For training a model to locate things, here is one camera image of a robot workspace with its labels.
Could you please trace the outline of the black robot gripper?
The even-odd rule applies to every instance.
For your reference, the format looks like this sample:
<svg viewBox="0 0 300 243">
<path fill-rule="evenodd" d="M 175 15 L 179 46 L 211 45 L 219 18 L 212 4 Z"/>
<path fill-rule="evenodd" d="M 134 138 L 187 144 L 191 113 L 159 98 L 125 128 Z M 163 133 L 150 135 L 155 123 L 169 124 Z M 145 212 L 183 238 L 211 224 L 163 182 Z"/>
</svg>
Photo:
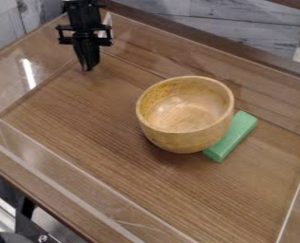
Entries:
<svg viewBox="0 0 300 243">
<path fill-rule="evenodd" d="M 100 64 L 101 47 L 110 47 L 112 41 L 108 37 L 110 28 L 102 23 L 101 9 L 108 6 L 106 3 L 65 3 L 64 9 L 69 17 L 68 25 L 58 25 L 60 43 L 73 45 L 74 51 L 82 66 L 82 70 L 93 70 Z M 88 59 L 80 42 L 90 40 Z"/>
</svg>

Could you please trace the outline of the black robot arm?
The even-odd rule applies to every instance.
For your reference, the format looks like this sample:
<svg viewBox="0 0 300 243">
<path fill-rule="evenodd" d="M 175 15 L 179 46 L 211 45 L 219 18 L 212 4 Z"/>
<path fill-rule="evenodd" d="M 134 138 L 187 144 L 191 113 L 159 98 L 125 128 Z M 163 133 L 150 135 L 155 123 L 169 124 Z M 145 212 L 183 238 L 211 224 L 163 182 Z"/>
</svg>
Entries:
<svg viewBox="0 0 300 243">
<path fill-rule="evenodd" d="M 74 48 L 82 70 L 92 71 L 101 62 L 101 47 L 113 45 L 113 26 L 102 22 L 100 0 L 64 0 L 68 25 L 58 25 L 60 44 Z"/>
</svg>

